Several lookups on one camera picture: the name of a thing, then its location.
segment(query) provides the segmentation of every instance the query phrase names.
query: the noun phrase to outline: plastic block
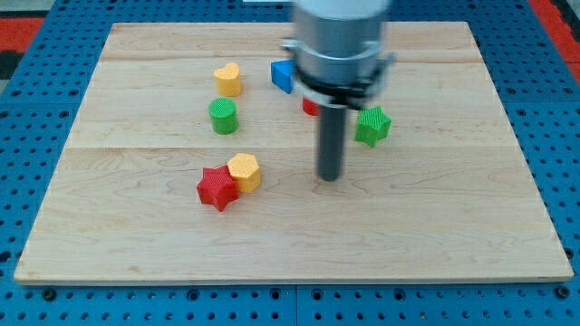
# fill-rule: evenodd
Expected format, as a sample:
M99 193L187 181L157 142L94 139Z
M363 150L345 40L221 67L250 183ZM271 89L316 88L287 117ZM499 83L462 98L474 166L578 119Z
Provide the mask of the plastic block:
M290 94L294 88L292 84L292 72L294 71L294 60L283 60L270 64L272 83L278 86L286 94Z
M229 174L227 166L203 168L203 178L198 183L201 203L211 204L222 212L226 205L239 198L237 183Z
M373 148L377 141L387 138L390 126L391 118L382 112L380 106L360 110L354 140L365 142Z
M237 153L227 162L227 167L232 178L237 181L239 191L250 193L260 186L260 166L254 155Z
M242 92L242 80L237 63L230 62L225 67L214 70L214 77L219 95L234 97Z
M220 135L230 134L237 129L237 110L236 104L226 98L213 100L209 104L209 117L211 118L211 127Z
M308 115L317 116L318 115L318 104L310 101L306 97L302 98L302 110Z

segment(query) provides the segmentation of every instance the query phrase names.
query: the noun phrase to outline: wooden board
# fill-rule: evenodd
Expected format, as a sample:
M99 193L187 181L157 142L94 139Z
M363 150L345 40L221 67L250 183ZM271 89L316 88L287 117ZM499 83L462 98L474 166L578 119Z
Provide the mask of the wooden board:
M116 24L15 279L22 284L553 282L572 269L465 23L391 23L391 135L314 176L315 121L269 81L290 24ZM239 130L211 131L238 62ZM219 213L203 167L253 153Z

